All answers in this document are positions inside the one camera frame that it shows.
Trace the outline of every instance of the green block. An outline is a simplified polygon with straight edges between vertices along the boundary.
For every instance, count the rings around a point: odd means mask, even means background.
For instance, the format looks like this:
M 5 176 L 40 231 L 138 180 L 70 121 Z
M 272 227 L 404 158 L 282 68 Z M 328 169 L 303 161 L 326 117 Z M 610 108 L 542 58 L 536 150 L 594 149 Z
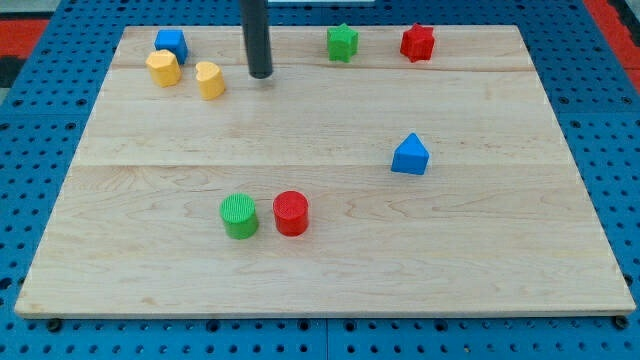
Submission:
M 242 240 L 258 230 L 256 205 L 247 194 L 229 195 L 220 204 L 220 216 L 230 238 Z
M 327 49 L 329 60 L 348 63 L 358 52 L 358 32 L 347 24 L 327 29 Z

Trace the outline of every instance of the blue table surface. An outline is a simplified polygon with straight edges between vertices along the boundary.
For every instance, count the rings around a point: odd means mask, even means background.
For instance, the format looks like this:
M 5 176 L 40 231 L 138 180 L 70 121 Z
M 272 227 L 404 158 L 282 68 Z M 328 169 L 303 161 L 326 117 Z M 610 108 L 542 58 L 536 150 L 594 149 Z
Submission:
M 274 25 L 518 25 L 637 297 L 640 98 L 580 1 L 378 0 L 373 7 L 278 7 L 270 18 Z M 17 317 L 20 285 L 124 27 L 239 22 L 231 0 L 62 1 L 0 107 L 0 358 L 640 358 L 637 312 L 535 319 Z M 588 286 L 589 279 L 581 281 Z

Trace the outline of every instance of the yellow block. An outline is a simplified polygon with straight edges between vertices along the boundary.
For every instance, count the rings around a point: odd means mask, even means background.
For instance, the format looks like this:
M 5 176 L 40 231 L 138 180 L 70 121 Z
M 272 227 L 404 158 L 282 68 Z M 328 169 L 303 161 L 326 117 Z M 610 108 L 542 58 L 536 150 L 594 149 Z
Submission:
M 154 51 L 146 61 L 153 82 L 161 87 L 175 85 L 180 81 L 182 71 L 178 59 L 169 50 Z
M 196 80 L 204 100 L 215 99 L 225 90 L 222 70 L 212 62 L 201 61 L 196 64 Z

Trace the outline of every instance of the plastic block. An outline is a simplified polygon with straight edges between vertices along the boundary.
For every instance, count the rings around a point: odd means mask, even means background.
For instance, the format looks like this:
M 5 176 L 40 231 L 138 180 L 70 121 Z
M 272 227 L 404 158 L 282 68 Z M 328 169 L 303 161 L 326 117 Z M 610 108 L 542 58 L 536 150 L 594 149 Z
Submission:
M 327 49 L 329 60 L 348 63 L 358 52 L 358 32 L 344 23 L 327 29 Z
M 178 63 L 183 65 L 189 55 L 187 41 L 182 30 L 159 30 L 155 41 L 156 50 L 169 50 L 176 55 Z
M 393 154 L 391 171 L 407 174 L 424 175 L 429 162 L 429 152 L 418 138 L 411 133 Z
M 220 204 L 220 216 L 227 235 L 242 240 L 258 230 L 258 217 L 253 199 L 242 193 L 229 195 Z
M 196 64 L 196 80 L 204 100 L 215 99 L 225 90 L 222 70 L 212 62 L 201 61 Z
M 413 24 L 411 29 L 402 35 L 400 52 L 407 56 L 411 62 L 430 60 L 435 43 L 432 27 Z
M 309 226 L 309 202 L 297 191 L 285 191 L 273 200 L 276 228 L 285 236 L 298 236 Z
M 175 85 L 182 77 L 176 56 L 168 50 L 154 51 L 146 61 L 151 79 L 160 87 Z

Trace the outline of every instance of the blue pentagon block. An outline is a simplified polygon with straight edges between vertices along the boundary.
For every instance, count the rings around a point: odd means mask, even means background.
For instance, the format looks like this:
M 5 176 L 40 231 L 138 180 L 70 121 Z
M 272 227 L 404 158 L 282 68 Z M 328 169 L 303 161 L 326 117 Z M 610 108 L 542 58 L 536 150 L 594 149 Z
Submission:
M 156 50 L 169 50 L 176 58 L 178 63 L 183 65 L 187 60 L 189 49 L 187 48 L 187 41 L 184 39 L 182 30 L 160 30 L 156 36 L 154 43 Z
M 429 162 L 429 152 L 418 135 L 411 133 L 393 153 L 391 171 L 424 175 Z

